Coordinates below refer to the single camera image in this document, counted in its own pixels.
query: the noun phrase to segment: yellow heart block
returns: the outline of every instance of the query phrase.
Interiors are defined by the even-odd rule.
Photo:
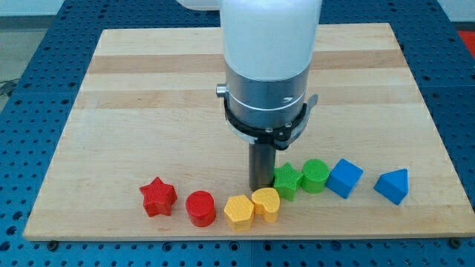
[[[252,202],[256,214],[263,216],[268,223],[275,223],[279,216],[281,198],[275,188],[261,188],[252,193]]]
[[[254,204],[245,195],[230,197],[224,206],[224,218],[235,232],[249,230],[254,219]]]

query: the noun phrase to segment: blue block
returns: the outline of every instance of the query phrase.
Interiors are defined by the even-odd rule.
[[[374,185],[374,190],[399,205],[409,192],[409,175],[407,169],[382,174]]]
[[[345,159],[340,159],[330,172],[327,187],[346,199],[356,186],[356,183],[358,183],[362,174],[363,170],[359,167]]]

